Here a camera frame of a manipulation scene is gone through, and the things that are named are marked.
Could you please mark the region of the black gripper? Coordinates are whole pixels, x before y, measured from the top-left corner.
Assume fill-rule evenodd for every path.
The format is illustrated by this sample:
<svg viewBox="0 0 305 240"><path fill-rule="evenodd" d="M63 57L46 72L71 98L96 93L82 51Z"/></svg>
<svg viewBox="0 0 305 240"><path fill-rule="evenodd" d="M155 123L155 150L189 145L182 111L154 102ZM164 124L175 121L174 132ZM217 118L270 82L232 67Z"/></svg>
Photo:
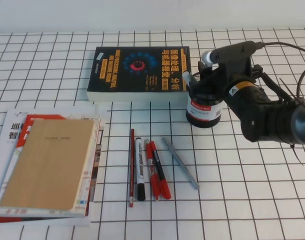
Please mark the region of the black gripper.
<svg viewBox="0 0 305 240"><path fill-rule="evenodd" d="M264 100L249 56L219 63L216 69L200 61L198 70L199 80L190 80L190 98L194 101Z"/></svg>

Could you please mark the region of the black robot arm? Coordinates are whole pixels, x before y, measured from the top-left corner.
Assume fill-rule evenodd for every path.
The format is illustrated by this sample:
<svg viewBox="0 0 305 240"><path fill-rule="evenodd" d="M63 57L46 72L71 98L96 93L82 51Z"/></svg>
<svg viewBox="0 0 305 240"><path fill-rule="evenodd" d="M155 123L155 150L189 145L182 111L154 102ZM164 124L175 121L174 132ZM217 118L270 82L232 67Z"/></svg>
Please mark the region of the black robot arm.
<svg viewBox="0 0 305 240"><path fill-rule="evenodd" d="M305 145L305 101L291 97L260 65L246 58L212 69L199 61L198 71L200 79L190 84L196 99L224 101L248 141Z"/></svg>

